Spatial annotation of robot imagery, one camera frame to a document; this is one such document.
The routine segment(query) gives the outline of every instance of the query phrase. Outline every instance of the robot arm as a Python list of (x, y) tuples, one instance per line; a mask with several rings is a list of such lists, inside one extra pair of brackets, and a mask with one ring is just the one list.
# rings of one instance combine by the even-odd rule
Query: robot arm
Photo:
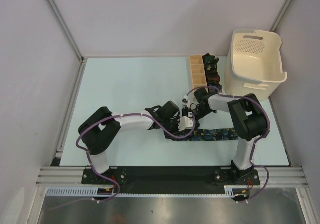
[[(193, 105), (188, 104), (182, 109), (181, 117), (180, 109), (172, 101), (169, 101), (164, 106), (146, 108), (140, 116), (116, 117), (101, 123), (102, 126), (105, 126), (103, 129), (99, 126), (91, 129), (83, 136), (82, 141), (88, 148), (95, 169), (99, 173), (104, 173), (109, 169), (106, 150), (120, 132), (157, 130), (160, 126), (154, 121), (156, 120), (170, 133), (183, 136), (186, 132), (189, 132), (187, 129), (192, 129), (194, 126), (198, 128), (200, 126), (198, 121), (201, 118), (212, 112), (223, 111), (230, 113), (234, 128), (239, 135), (238, 148), (231, 167), (234, 167), (236, 175), (239, 177), (251, 172), (250, 160), (252, 160), (254, 154), (252, 153), (254, 140), (262, 136), (267, 130), (267, 122), (262, 111), (250, 101), (221, 97), (215, 93), (208, 93), (205, 88), (197, 90), (194, 97), (197, 101), (197, 103), (194, 103), (195, 108), (191, 109)], [(247, 97), (259, 103), (254, 94), (249, 94)], [(78, 132), (82, 134), (98, 121), (115, 116), (117, 114), (112, 113), (107, 107), (101, 107), (80, 126)], [(164, 135), (167, 139), (172, 138), (166, 133)]]

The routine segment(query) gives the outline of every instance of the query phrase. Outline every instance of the gray floor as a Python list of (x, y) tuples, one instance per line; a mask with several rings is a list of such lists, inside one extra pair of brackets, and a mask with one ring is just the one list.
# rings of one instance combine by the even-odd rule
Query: gray floor
[(45, 198), (39, 224), (304, 224), (295, 189), (267, 189), (249, 204), (229, 198), (119, 197), (96, 204)]

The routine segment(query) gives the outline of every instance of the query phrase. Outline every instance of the black bracket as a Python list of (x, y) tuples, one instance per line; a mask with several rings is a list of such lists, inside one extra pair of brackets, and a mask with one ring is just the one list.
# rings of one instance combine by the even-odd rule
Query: black bracket
[[(123, 194), (149, 195), (215, 195), (225, 194), (224, 186), (260, 185), (258, 171), (235, 180), (230, 167), (219, 166), (119, 166), (111, 167), (104, 176), (114, 177)], [(85, 169), (83, 185), (113, 185)]]

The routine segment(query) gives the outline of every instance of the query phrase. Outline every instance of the white table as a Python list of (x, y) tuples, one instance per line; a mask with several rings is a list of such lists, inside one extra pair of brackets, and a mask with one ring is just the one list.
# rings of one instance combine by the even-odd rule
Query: white table
[[(225, 85), (226, 57), (218, 72)], [(76, 145), (78, 128), (100, 107), (125, 114), (173, 101), (180, 108), (191, 89), (188, 57), (91, 58), (88, 59), (76, 100), (61, 166), (87, 166), (86, 154)], [(288, 166), (286, 151), (269, 100), (261, 105), (270, 118), (270, 134), (258, 143), (257, 165)], [(232, 128), (231, 116), (218, 111), (200, 121), (202, 129)], [(229, 166), (237, 140), (176, 142), (162, 130), (120, 133), (110, 145), (110, 166)]]

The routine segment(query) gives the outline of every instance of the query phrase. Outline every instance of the plastic basket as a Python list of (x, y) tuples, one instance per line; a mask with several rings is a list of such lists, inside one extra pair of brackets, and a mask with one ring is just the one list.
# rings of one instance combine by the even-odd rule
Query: plastic basket
[(278, 34), (252, 29), (236, 29), (225, 68), (225, 90), (229, 95), (250, 93), (266, 100), (287, 80), (282, 70)]

